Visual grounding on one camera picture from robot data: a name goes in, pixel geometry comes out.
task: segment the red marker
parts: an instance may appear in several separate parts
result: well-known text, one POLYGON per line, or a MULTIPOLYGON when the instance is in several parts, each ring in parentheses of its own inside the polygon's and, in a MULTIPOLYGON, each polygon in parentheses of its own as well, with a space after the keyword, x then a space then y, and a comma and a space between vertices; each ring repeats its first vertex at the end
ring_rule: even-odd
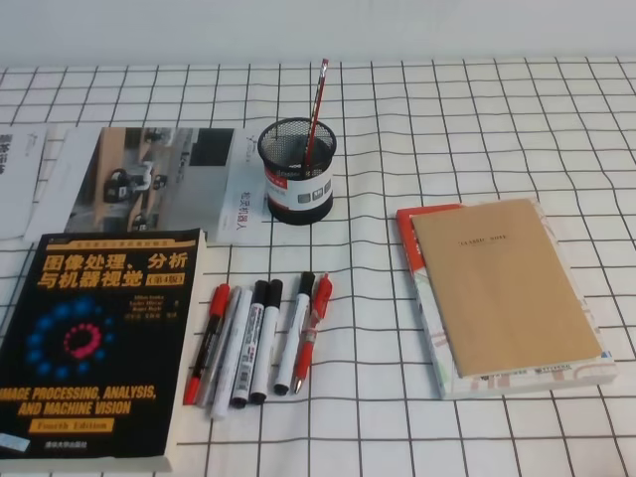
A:
POLYGON ((210 354, 210 350, 215 346, 215 343, 219 341, 219 335, 217 331, 221 331, 221 322, 223 321, 223 315, 228 306, 228 297, 230 296, 230 287, 225 283, 219 285, 215 290, 215 295, 212 298, 210 304, 210 310, 208 316, 208 326, 206 332, 203 335, 203 341, 201 342, 201 348, 199 348, 199 354, 197 355, 197 361, 195 361, 195 368, 192 372, 192 377, 186 387, 186 394, 183 397, 183 404, 192 405, 197 399, 197 392, 199 391, 199 383, 201 382, 201 375, 203 374, 203 367, 206 363, 206 357, 210 354))
POLYGON ((309 373, 309 367, 311 366, 311 357, 314 352, 314 343, 316 342, 316 327, 325 317, 327 312, 327 303, 329 303, 332 290, 333 285, 331 284, 331 281, 329 281, 329 275, 325 273, 318 284, 318 290, 314 297, 314 307, 311 310, 311 316, 309 317, 309 326, 305 330, 305 339, 300 349, 298 362, 296 363, 296 383, 294 385, 294 392, 297 394, 300 391, 302 382, 307 379, 307 373, 309 373))

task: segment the white marker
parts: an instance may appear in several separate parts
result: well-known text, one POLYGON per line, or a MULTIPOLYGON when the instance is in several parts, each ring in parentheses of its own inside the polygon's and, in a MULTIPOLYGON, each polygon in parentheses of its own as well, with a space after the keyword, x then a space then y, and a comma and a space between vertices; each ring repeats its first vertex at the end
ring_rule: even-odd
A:
POLYGON ((258 342, 258 354, 256 355, 254 376, 251 379, 251 389, 249 390, 249 401, 256 404, 263 404, 267 399, 269 369, 271 367, 274 338, 276 337, 281 294, 282 281, 271 280, 269 282, 269 289, 267 290, 267 299, 265 300, 265 314, 260 330, 260 341, 258 342))
POLYGON ((249 307, 249 316, 245 326, 245 336, 242 340, 240 350, 240 361, 238 362, 237 379, 235 389, 232 392, 230 404, 232 407, 242 409, 249 399, 249 386, 253 376, 256 353, 258 352, 258 339, 260 338, 260 326, 262 325, 262 314, 265 309, 265 297, 269 283, 259 280, 254 286, 254 293, 249 307))
POLYGON ((212 419, 221 420, 228 415, 228 405, 230 404, 232 387, 235 383, 235 374, 239 364, 240 346, 242 345, 242 337, 245 335, 245 325, 247 324, 249 304, 251 303, 251 290, 246 288, 240 288, 239 290, 240 298, 238 299, 237 314, 233 320, 226 357, 219 375, 219 384, 217 385, 215 401, 212 405, 212 419))
POLYGON ((287 341, 285 343, 285 351, 282 354, 280 368, 278 368, 278 377, 274 385, 274 392, 279 396, 285 396, 291 386, 291 378, 294 373, 294 363, 298 354, 298 343, 300 343, 300 333, 302 325, 307 316, 309 309, 309 297, 311 289, 314 286, 315 275, 311 271, 304 271, 300 277, 300 288, 296 295, 296 307, 294 309, 294 318, 291 327, 287 333, 287 341))
POLYGON ((206 370, 201 377, 201 383, 203 386, 199 388, 199 393, 197 394, 197 406, 199 407, 208 407, 215 396, 217 382, 219 381, 218 377, 221 372, 221 361, 228 344, 228 338, 230 337, 230 331, 232 330, 232 323, 234 322, 235 315, 237 314, 239 298, 240 288, 237 287, 232 292, 232 298, 230 298, 230 304, 226 310, 226 317, 224 319, 221 335, 219 335, 219 341, 217 346, 211 350, 212 353, 207 360, 206 370))

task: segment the photo on brochure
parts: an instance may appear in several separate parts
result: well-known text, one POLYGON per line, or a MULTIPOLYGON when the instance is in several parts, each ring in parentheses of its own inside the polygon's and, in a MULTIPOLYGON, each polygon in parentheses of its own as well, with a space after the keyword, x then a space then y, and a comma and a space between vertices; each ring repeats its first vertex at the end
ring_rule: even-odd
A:
POLYGON ((104 128, 66 232, 215 224, 234 135, 233 129, 104 128))

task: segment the black book cover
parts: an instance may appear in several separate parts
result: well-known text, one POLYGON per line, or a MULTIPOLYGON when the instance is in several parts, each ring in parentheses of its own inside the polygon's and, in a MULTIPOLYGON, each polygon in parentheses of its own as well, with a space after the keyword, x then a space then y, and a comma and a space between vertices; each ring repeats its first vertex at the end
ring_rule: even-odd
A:
POLYGON ((0 348, 0 459, 164 454, 198 242, 42 238, 0 348))

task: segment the red pencil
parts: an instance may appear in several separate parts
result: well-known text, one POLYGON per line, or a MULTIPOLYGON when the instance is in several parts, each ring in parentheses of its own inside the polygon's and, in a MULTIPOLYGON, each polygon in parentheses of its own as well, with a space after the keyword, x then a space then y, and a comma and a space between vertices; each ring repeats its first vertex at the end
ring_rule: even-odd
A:
POLYGON ((327 75, 327 66, 329 60, 323 59, 320 67, 320 76, 318 77, 318 89, 314 98, 314 108, 311 113, 311 131, 309 132, 309 141, 307 142, 307 151, 305 153, 305 167, 311 165, 311 153, 314 150, 314 138, 316 136, 316 124, 318 123, 318 112, 320 111, 320 103, 322 102, 322 91, 325 88, 325 77, 327 75))

